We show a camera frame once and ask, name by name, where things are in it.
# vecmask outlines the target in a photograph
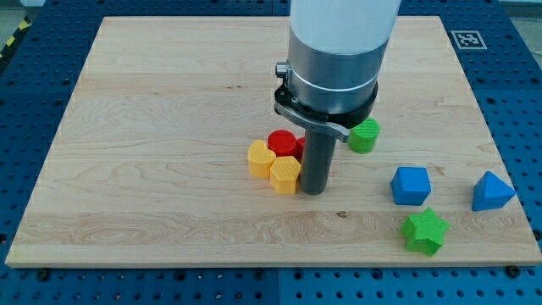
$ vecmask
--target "plastic block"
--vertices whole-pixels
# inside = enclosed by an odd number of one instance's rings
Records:
[[[303,151],[305,150],[305,136],[297,139],[296,141],[296,158],[301,162],[303,159]]]
[[[276,158],[264,140],[256,140],[248,148],[248,170],[255,177],[269,178],[271,165]]]
[[[427,169],[399,167],[391,181],[391,190],[395,204],[422,205],[431,192]]]
[[[379,133],[379,123],[371,118],[366,119],[350,130],[348,146],[356,153],[370,153],[373,151]]]
[[[516,192],[510,186],[487,171],[474,187],[473,211],[502,208],[514,195]]]
[[[269,135],[269,149],[277,154],[277,157],[296,155],[296,136],[287,130],[276,130]]]
[[[406,250],[422,252],[432,257],[444,245],[444,234],[450,224],[439,218],[432,208],[409,215],[401,226]]]
[[[292,156],[277,157],[271,166],[271,186],[281,195],[295,194],[301,165]]]

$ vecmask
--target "wooden board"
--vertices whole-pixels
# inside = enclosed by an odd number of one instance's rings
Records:
[[[440,20],[399,18],[379,77],[376,149],[339,143],[327,191],[279,196],[246,152],[275,129],[285,18],[105,18],[9,251],[11,267],[534,265],[516,198],[473,213],[486,170],[510,183]],[[392,202],[397,166],[426,166],[422,208]],[[399,228],[451,223],[432,258]],[[337,215],[345,211],[346,217]]]

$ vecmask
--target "perforated metal surface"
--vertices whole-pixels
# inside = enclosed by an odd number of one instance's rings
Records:
[[[48,1],[0,79],[0,256],[25,205],[104,15],[286,15],[286,0]],[[491,0],[403,0],[478,31],[487,50],[452,43],[535,233],[542,236],[542,72]],[[542,268],[11,270],[0,303],[539,303]]]

